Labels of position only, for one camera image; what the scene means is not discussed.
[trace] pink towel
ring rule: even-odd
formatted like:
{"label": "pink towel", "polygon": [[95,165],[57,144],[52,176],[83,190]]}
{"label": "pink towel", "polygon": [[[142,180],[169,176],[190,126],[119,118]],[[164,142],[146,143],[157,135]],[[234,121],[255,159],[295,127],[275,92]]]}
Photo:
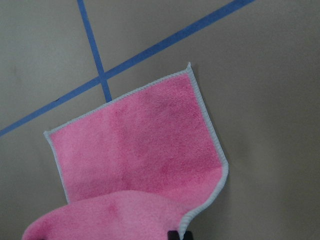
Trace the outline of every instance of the pink towel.
{"label": "pink towel", "polygon": [[44,134],[69,204],[23,240],[182,239],[228,174],[190,64]]}

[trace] blue painter's tape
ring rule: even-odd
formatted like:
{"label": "blue painter's tape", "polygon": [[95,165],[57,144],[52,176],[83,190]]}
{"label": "blue painter's tape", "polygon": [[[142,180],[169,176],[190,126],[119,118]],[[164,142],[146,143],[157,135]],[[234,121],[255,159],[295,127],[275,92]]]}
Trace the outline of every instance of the blue painter's tape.
{"label": "blue painter's tape", "polygon": [[201,18],[200,20],[183,28],[182,30],[174,33],[173,35],[167,37],[166,39],[158,42],[157,44],[147,48],[146,50],[140,52],[132,58],[124,61],[118,66],[110,69],[109,71],[105,72],[103,76],[108,80],[254,1],[255,0],[234,0],[229,4],[219,8],[218,10],[210,13],[209,15]]}
{"label": "blue painter's tape", "polygon": [[42,108],[34,111],[33,113],[25,116],[24,118],[20,119],[19,121],[11,124],[10,126],[0,130],[0,137],[16,128],[18,128],[19,126],[31,121],[32,119],[50,111],[51,109],[63,104],[64,102],[78,96],[79,94],[91,89],[92,87],[98,85],[99,83],[102,84],[101,82],[101,78],[104,79],[105,81],[116,76],[117,74],[131,68],[132,66],[140,63],[141,61],[157,54],[158,52],[172,46],[173,44],[179,42],[182,39],[185,39],[186,37],[200,31],[201,29],[213,24],[214,22],[228,16],[229,14],[232,14],[233,12],[241,9],[242,7],[254,2],[255,0],[234,0],[230,3],[228,3],[227,5],[219,8],[218,10],[210,13],[209,15],[201,18],[200,20],[192,23],[191,25],[185,27],[184,29],[174,33],[173,35],[167,37],[166,39],[158,42],[157,44],[149,47],[148,49],[142,51],[141,53],[133,56],[132,58],[124,61],[123,63],[119,64],[118,66],[102,73],[101,75],[99,75],[98,77],[90,80],[89,82],[81,85],[80,87],[72,90],[71,92],[67,93],[66,95],[60,97],[58,100],[53,101],[45,106],[43,106]]}
{"label": "blue painter's tape", "polygon": [[74,89],[74,90],[68,92],[67,94],[63,95],[62,97],[58,98],[57,100],[50,102],[49,104],[39,108],[38,110],[30,113],[27,116],[21,118],[19,121],[16,121],[13,124],[7,126],[6,128],[0,130],[0,137],[9,133],[10,131],[20,127],[21,125],[35,119],[36,117],[39,117],[40,115],[50,111],[51,109],[58,107],[59,105],[69,101],[70,99],[73,99],[74,97],[93,88],[94,86],[98,85],[99,83],[100,83],[99,77],[96,77],[96,78],[86,82],[85,84],[77,87],[76,89]]}
{"label": "blue painter's tape", "polygon": [[[90,44],[90,48],[91,48],[92,55],[93,55],[93,58],[94,58],[95,66],[96,66],[96,69],[98,71],[99,76],[101,76],[102,74],[104,74],[105,70],[104,70],[104,66],[102,65],[102,61],[101,61],[100,54],[99,54],[99,51],[98,51],[98,47],[97,47],[97,43],[96,43],[96,40],[95,40],[95,36],[94,36],[93,31],[92,31],[90,22],[89,22],[86,6],[85,6],[85,3],[84,3],[83,0],[77,0],[77,3],[78,3],[78,7],[79,7],[79,10],[80,10],[80,13],[81,13],[81,17],[82,17],[83,25],[84,25],[84,28],[85,28],[85,32],[86,32],[86,35],[87,35],[88,40],[89,40],[89,44]],[[100,77],[99,81],[100,81],[101,86],[102,86],[102,90],[103,90],[103,93],[104,93],[105,101],[106,102],[111,101],[112,98],[111,98],[111,94],[110,94],[110,90],[109,90],[109,86],[108,86],[107,80],[104,79],[103,77]]]}

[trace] gray wall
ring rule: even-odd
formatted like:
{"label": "gray wall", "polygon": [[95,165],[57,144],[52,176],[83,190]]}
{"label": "gray wall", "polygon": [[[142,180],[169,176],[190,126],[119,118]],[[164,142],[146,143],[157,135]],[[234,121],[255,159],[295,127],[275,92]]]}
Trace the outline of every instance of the gray wall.
{"label": "gray wall", "polygon": [[[105,70],[228,0],[86,0]],[[97,76],[76,1],[2,1],[0,129]],[[320,1],[256,0],[109,80],[116,98],[192,63],[229,161],[195,240],[320,239]],[[0,137],[0,239],[66,204],[43,137],[96,86]]]}

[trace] microfiber cloth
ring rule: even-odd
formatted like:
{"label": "microfiber cloth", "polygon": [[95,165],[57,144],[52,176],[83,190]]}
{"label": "microfiber cloth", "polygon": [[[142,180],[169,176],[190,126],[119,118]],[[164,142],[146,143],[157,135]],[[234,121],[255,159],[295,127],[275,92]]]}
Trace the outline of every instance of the microfiber cloth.
{"label": "microfiber cloth", "polygon": [[190,63],[44,135],[68,205],[23,240],[182,239],[228,175]]}

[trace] black object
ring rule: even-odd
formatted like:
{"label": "black object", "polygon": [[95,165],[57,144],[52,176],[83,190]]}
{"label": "black object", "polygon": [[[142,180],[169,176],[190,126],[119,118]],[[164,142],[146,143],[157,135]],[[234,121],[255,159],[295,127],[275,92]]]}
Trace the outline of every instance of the black object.
{"label": "black object", "polygon": [[[180,240],[179,233],[177,231],[168,231],[168,240]],[[186,231],[183,240],[194,240],[191,231]]]}

